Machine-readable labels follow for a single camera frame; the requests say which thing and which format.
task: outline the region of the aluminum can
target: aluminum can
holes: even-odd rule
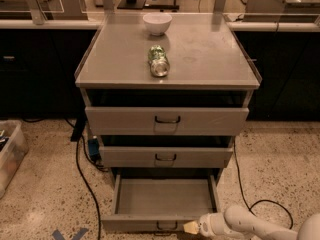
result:
[[[170,64],[164,49],[160,45],[153,45],[148,52],[150,72],[153,76],[164,77],[168,75]]]

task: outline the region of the white plastic container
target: white plastic container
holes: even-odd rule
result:
[[[0,198],[2,198],[29,148],[20,121],[0,121],[0,130],[4,130],[4,136],[9,137],[0,152]]]

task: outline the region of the black cabinet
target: black cabinet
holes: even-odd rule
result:
[[[74,72],[95,30],[0,30],[0,117],[78,117]]]
[[[262,76],[249,119],[320,120],[320,33],[236,32]]]

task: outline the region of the floor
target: floor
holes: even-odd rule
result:
[[[72,130],[65,120],[23,122],[29,152],[0,200],[0,239],[97,238],[96,207],[76,166],[77,144],[70,142]],[[100,212],[110,214],[113,190],[109,174],[89,164],[81,143],[79,147],[80,168],[96,195]],[[249,205],[260,199],[281,203],[292,214],[293,229],[298,230],[303,221],[320,211],[319,150],[319,122],[248,121],[236,138],[236,154]],[[244,206],[234,155],[217,191],[222,211],[231,204]],[[272,203],[261,203],[254,211],[260,218],[290,225],[287,214]],[[103,230],[101,239],[204,238],[183,233],[106,234]]]

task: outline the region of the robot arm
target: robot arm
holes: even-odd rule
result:
[[[200,217],[199,221],[184,225],[188,233],[214,237],[218,235],[236,239],[250,239],[253,235],[262,240],[319,240],[320,214],[309,218],[295,231],[261,220],[241,206],[231,206],[224,213],[210,213]]]

